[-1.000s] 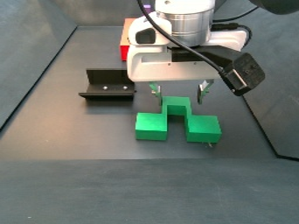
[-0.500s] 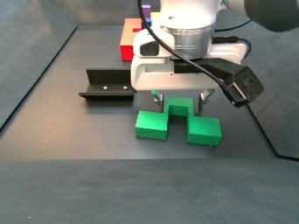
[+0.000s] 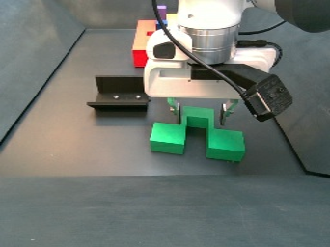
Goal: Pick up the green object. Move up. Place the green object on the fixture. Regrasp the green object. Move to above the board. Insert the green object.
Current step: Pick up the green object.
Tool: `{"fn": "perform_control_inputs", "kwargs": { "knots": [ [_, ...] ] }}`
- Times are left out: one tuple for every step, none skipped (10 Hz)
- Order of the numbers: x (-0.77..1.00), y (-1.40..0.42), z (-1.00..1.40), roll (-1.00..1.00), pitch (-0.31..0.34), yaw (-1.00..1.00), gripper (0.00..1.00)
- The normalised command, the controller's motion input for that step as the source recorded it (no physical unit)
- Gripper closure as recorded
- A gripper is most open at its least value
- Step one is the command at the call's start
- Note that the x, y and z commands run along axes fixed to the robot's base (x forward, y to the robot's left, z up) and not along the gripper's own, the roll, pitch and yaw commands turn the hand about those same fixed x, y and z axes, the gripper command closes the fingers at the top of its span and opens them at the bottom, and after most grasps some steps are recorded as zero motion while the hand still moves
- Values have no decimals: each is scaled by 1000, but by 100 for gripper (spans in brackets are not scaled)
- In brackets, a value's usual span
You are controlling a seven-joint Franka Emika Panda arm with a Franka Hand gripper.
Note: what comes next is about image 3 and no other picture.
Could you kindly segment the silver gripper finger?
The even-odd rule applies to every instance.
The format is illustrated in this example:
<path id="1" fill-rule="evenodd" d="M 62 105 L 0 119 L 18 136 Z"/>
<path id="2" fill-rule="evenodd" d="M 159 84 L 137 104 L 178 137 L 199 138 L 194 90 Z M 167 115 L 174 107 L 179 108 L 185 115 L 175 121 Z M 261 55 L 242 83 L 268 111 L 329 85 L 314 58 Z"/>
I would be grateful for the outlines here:
<path id="1" fill-rule="evenodd" d="M 220 116 L 220 121 L 221 124 L 226 123 L 228 118 L 232 116 L 232 114 L 236 111 L 236 108 L 238 106 L 238 100 L 237 99 L 229 99 L 221 107 L 221 116 Z"/>
<path id="2" fill-rule="evenodd" d="M 177 118 L 177 122 L 181 123 L 181 103 L 174 97 L 170 97 L 166 101 L 167 101 L 170 112 L 174 114 Z"/>

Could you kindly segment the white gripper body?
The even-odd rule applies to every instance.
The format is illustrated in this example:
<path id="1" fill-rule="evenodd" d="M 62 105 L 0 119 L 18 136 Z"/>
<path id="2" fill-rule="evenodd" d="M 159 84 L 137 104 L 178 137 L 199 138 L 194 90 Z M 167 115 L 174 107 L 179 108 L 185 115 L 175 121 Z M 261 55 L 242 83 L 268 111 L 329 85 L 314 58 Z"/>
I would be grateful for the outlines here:
<path id="1" fill-rule="evenodd" d="M 209 65 L 246 64 L 269 72 L 276 62 L 273 48 L 237 48 L 237 29 L 169 28 L 183 47 Z M 158 30 L 146 46 L 145 92 L 150 97 L 232 98 L 238 92 L 222 79 L 191 78 L 195 62 L 173 44 L 163 30 Z"/>

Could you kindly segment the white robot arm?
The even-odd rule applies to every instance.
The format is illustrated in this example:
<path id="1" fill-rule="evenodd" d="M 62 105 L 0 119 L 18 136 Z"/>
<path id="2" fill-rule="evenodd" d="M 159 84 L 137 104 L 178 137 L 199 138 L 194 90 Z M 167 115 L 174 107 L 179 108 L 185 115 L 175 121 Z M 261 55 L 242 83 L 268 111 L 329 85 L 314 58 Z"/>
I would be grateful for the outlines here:
<path id="1" fill-rule="evenodd" d="M 177 19 L 162 22 L 147 41 L 149 96 L 242 99 L 261 122 L 292 105 L 293 97 L 270 73 L 281 51 L 238 39 L 242 13 L 252 7 L 310 33 L 330 30 L 330 0 L 178 0 Z"/>

